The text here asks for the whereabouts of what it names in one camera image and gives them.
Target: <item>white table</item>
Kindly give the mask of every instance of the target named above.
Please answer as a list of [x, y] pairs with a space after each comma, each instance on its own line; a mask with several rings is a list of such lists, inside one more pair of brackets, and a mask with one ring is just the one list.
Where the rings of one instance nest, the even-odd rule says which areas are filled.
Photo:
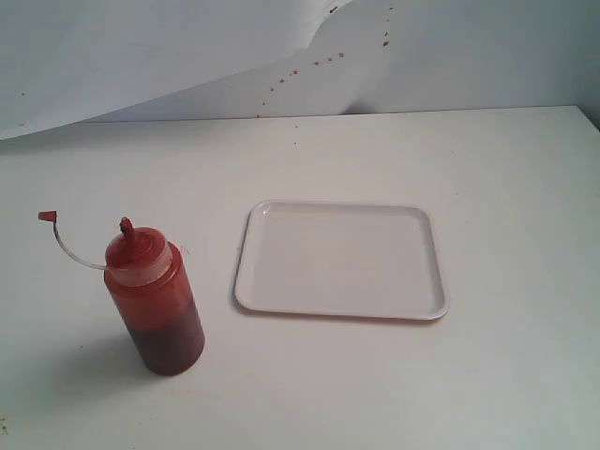
[[[273, 198], [423, 207], [449, 313], [245, 314], [245, 220]], [[600, 133], [577, 108], [74, 125], [0, 142], [0, 205], [2, 450], [600, 446]], [[123, 215], [184, 246], [198, 364], [143, 368], [46, 209], [94, 262]]]

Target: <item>white tray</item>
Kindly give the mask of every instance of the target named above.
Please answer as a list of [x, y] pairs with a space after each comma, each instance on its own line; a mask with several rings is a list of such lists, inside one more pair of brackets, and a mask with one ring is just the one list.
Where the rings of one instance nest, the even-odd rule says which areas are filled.
[[448, 310], [429, 219], [399, 205], [260, 203], [235, 297], [299, 314], [430, 321]]

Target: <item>red squeeze bottle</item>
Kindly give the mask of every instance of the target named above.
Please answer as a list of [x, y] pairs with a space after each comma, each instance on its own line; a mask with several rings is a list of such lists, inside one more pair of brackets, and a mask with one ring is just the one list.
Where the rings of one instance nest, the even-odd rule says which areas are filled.
[[121, 234], [106, 248], [106, 266], [85, 262], [63, 244], [56, 212], [39, 213], [54, 224], [60, 247], [78, 263], [104, 270], [104, 283], [145, 365], [160, 375], [192, 366], [204, 348], [204, 332], [179, 249], [153, 228], [121, 219]]

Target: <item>rectangular tray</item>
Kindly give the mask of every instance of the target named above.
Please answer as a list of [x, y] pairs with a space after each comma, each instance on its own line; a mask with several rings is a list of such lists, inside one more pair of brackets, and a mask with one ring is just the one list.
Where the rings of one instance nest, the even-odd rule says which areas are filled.
[[428, 216], [400, 205], [260, 203], [235, 297], [299, 314], [430, 321], [448, 310]]

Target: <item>tray rim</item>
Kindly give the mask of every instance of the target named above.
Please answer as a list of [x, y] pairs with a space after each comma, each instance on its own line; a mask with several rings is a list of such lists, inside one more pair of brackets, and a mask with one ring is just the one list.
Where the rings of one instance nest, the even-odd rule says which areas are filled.
[[[408, 210], [413, 210], [415, 211], [418, 215], [420, 215], [422, 218], [425, 219], [427, 226], [429, 228], [429, 232], [431, 234], [431, 245], [432, 245], [432, 249], [433, 249], [433, 253], [434, 253], [434, 262], [435, 262], [435, 268], [437, 269], [437, 273], [438, 273], [438, 277], [440, 279], [440, 283], [441, 283], [441, 287], [442, 287], [442, 306], [433, 311], [430, 314], [407, 314], [407, 315], [402, 315], [402, 316], [386, 316], [386, 315], [377, 315], [377, 314], [373, 314], [373, 315], [367, 315], [364, 313], [356, 313], [353, 314], [351, 312], [340, 312], [340, 313], [336, 313], [336, 312], [307, 312], [307, 311], [298, 311], [296, 309], [288, 309], [285, 307], [277, 307], [277, 308], [273, 308], [273, 307], [255, 307], [253, 306], [253, 304], [251, 302], [248, 302], [246, 300], [244, 300], [244, 295], [241, 292], [242, 287], [240, 287], [241, 283], [240, 283], [240, 278], [242, 275], [242, 271], [241, 268], [243, 267], [243, 264], [245, 262], [245, 259], [247, 258], [247, 256], [245, 257], [245, 255], [247, 255], [247, 253], [245, 252], [246, 246], [247, 246], [247, 242], [248, 242], [248, 236], [251, 235], [252, 230], [257, 226], [256, 222], [256, 216], [259, 214], [259, 211], [261, 211], [266, 205], [270, 204], [270, 203], [285, 203], [285, 204], [303, 204], [303, 205], [332, 205], [332, 206], [347, 206], [347, 207], [388, 207], [388, 208], [400, 208], [400, 209], [408, 209]], [[235, 300], [237, 301], [237, 303], [242, 307], [245, 308], [249, 311], [254, 311], [254, 312], [261, 312], [261, 313], [265, 313], [265, 314], [272, 314], [272, 315], [293, 315], [293, 316], [305, 316], [305, 317], [313, 317], [313, 318], [347, 318], [347, 319], [364, 319], [364, 320], [382, 320], [382, 321], [393, 321], [393, 322], [432, 322], [432, 321], [437, 321], [440, 318], [442, 318], [447, 312], [448, 309], [450, 308], [450, 302], [448, 299], [448, 296], [446, 294], [446, 289], [445, 289], [445, 280], [443, 277], [443, 273], [442, 270], [440, 268], [440, 264], [438, 261], [438, 252], [437, 252], [437, 248], [435, 245], [435, 232], [434, 232], [434, 228], [431, 224], [431, 218], [430, 218], [430, 214], [428, 214], [428, 212], [421, 206], [416, 206], [414, 204], [409, 204], [409, 203], [392, 203], [392, 202], [337, 202], [337, 201], [328, 201], [328, 200], [308, 200], [308, 201], [304, 201], [304, 200], [283, 200], [283, 199], [267, 199], [267, 200], [263, 200], [261, 202], [256, 203], [252, 209], [250, 210], [249, 214], [248, 214], [248, 219], [247, 219], [247, 226], [245, 229], [245, 233], [244, 233], [244, 242], [242, 244], [241, 247], [241, 253], [240, 253], [240, 257], [239, 257], [239, 263], [237, 266], [237, 271], [235, 274], [235, 285], [233, 288], [233, 296], [235, 297]]]

